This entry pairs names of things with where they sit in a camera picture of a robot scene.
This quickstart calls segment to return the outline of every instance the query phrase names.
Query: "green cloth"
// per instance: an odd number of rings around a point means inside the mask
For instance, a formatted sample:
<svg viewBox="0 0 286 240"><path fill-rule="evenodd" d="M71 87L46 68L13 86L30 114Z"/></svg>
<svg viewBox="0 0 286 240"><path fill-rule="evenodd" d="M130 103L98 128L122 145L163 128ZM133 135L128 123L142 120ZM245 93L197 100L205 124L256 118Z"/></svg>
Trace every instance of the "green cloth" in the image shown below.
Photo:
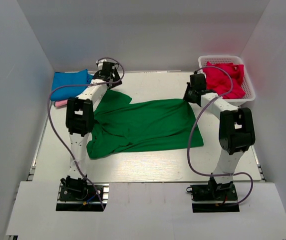
<svg viewBox="0 0 286 240"><path fill-rule="evenodd" d="M132 98L108 90L94 112L93 139L87 144L91 159L119 152L185 149L195 115L182 99L130 104ZM195 129L191 147L203 146Z"/></svg>

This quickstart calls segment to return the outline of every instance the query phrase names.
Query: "red clothing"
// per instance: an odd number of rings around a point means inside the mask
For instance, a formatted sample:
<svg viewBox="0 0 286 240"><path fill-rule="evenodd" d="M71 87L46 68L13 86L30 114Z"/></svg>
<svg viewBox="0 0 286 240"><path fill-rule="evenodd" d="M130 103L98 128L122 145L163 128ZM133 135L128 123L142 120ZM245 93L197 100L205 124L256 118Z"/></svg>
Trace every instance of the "red clothing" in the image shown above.
<svg viewBox="0 0 286 240"><path fill-rule="evenodd" d="M245 96L244 90L241 88L244 79L244 65L236 65L233 63L211 64L207 62L207 66L215 66L225 70L233 80L233 90L231 93L223 96L224 99L241 99ZM226 93L231 88L231 81L228 76L219 69L208 67L203 69L206 73L207 89L213 89L218 95Z"/></svg>

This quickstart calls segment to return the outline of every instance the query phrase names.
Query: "white wall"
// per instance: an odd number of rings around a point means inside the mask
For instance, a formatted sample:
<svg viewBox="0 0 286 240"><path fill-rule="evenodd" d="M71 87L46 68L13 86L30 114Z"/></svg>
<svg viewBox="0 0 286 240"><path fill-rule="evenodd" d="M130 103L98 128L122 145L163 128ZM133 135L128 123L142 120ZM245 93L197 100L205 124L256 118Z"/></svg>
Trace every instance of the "white wall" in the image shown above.
<svg viewBox="0 0 286 240"><path fill-rule="evenodd" d="M270 1L241 57L257 96L250 106L257 154L286 210L286 1Z"/></svg>
<svg viewBox="0 0 286 240"><path fill-rule="evenodd" d="M15 0L0 0L0 239L26 180L53 69Z"/></svg>
<svg viewBox="0 0 286 240"><path fill-rule="evenodd" d="M56 71L194 70L206 54L240 55L269 0L18 0Z"/></svg>

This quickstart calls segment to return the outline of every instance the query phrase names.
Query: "white basket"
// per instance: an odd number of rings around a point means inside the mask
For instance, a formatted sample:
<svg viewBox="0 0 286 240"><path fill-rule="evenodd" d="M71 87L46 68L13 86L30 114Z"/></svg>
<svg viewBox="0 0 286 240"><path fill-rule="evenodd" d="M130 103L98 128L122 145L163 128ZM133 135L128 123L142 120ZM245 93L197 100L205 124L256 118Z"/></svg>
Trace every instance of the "white basket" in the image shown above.
<svg viewBox="0 0 286 240"><path fill-rule="evenodd" d="M200 56L198 58L199 67L206 66L207 62L211 64L244 64L243 61L238 56L229 56L229 55L207 55L207 56ZM256 97L254 88L250 78L248 77L248 73L246 68L244 67L244 81L242 84L242 89L245 91L245 96L243 98L238 99L225 99L232 105L240 106L245 102L253 101Z"/></svg>

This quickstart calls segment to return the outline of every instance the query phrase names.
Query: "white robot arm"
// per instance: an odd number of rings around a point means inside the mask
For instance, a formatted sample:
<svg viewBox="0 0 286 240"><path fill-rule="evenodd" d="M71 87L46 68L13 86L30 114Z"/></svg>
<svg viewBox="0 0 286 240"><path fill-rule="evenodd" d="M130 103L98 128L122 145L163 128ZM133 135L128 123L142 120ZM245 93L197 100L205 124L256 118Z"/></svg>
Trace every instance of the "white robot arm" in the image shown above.
<svg viewBox="0 0 286 240"><path fill-rule="evenodd" d="M206 89L206 78L201 73L190 75L190 82L184 100L205 107L218 94ZM195 201L216 201L236 199L233 174L244 152L255 143L255 131L252 113L249 108L239 108L231 105L222 98L211 103L207 109L220 120L219 142L222 147L221 155L208 185L191 186Z"/></svg>
<svg viewBox="0 0 286 240"><path fill-rule="evenodd" d="M115 64L107 60L96 62L98 71L95 73L92 84L80 95L70 98L67 102L66 126L69 131L71 151L75 160L71 157L68 176L74 179L82 178L75 161L82 173L87 175L86 145L90 133L94 127L93 106L95 102L106 93L107 89L121 84L101 84L105 82L116 82L120 79Z"/></svg>

